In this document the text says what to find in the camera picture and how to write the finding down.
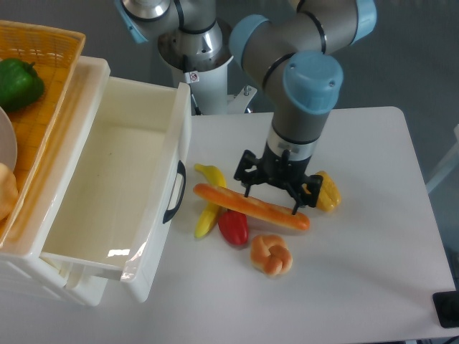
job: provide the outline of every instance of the screw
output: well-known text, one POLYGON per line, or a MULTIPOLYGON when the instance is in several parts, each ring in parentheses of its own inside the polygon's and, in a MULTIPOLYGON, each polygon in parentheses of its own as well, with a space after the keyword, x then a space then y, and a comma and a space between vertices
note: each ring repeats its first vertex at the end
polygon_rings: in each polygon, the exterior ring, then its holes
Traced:
POLYGON ((249 85, 245 85, 245 86, 244 86, 244 96, 247 97, 247 96, 250 94, 250 91, 251 91, 251 90, 252 90, 252 89, 249 87, 249 85))

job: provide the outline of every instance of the black object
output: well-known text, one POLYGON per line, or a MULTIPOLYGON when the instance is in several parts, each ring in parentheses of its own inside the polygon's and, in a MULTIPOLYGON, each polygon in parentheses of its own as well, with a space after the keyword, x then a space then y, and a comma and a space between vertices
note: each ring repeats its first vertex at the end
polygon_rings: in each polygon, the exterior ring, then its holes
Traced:
POLYGON ((290 152, 283 151, 282 157, 276 156, 268 146, 261 159, 257 159, 250 150, 245 150, 237 166, 235 179, 245 187, 245 197, 249 196, 250 187, 268 183, 286 190, 295 200, 292 214, 295 215, 300 207, 317 204, 318 193, 321 190, 323 177, 318 175, 306 176, 304 171, 309 158, 304 161, 289 161, 290 152))
POLYGON ((458 328, 459 292, 436 292, 432 298, 440 325, 443 328, 458 328))
POLYGON ((179 160, 179 164, 177 165, 177 174, 181 174, 181 176, 184 179, 183 185, 181 186, 181 190, 180 190, 180 197, 179 197, 179 200, 177 201, 177 205, 175 205, 174 208, 168 209, 164 212, 163 224, 172 220, 172 218, 174 217, 174 215, 180 208, 181 201, 184 199, 185 185, 186 185, 186 169, 185 169, 184 163, 182 163, 180 160, 179 160))

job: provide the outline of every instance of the green bell pepper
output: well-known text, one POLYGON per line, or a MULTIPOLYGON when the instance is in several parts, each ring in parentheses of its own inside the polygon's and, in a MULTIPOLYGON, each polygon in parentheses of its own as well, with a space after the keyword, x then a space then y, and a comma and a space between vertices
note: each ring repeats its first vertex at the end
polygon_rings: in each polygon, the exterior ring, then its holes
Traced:
POLYGON ((14 58, 0 61, 0 107, 5 111, 16 111, 42 96, 44 83, 34 64, 14 58))

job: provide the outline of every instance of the gray floor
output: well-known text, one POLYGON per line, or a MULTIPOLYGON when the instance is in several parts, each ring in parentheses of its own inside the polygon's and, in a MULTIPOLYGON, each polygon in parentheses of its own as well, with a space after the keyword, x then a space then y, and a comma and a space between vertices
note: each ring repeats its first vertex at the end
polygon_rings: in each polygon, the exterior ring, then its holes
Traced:
MULTIPOLYGON (((389 105, 402 109, 427 181, 455 143, 453 128, 459 124, 459 1, 375 2, 378 23, 372 35, 334 55, 345 74, 337 107, 389 105)), ((293 15, 287 0, 217 3, 219 16, 231 25, 254 13, 273 22, 293 15)), ((112 0, 0 0, 0 19, 84 32, 83 54, 106 59, 112 75, 171 85, 155 44, 132 42, 112 0)), ((249 80, 234 63, 229 68, 229 91, 237 93, 249 80)), ((260 95, 254 109, 271 111, 272 105, 260 95)), ((395 166, 393 176, 381 182, 390 184, 390 178, 398 173, 395 166)), ((430 194, 430 200, 445 250, 453 257, 459 252, 459 168, 430 194)))

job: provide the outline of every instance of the drawer handle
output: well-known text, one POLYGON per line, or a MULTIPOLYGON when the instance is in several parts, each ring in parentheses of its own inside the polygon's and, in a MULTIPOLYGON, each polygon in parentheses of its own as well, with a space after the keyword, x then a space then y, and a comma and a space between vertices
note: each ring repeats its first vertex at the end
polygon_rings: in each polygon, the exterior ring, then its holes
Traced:
POLYGON ((174 215, 180 208, 181 201, 184 199, 185 185, 186 185, 186 170, 185 170, 184 163, 182 163, 180 160, 179 160, 179 164, 177 165, 177 174, 181 174, 184 180, 183 183, 181 184, 180 197, 179 197, 179 200, 177 201, 177 205, 175 205, 175 207, 172 209, 167 209, 166 212, 164 213, 163 224, 172 220, 172 218, 174 217, 174 215))

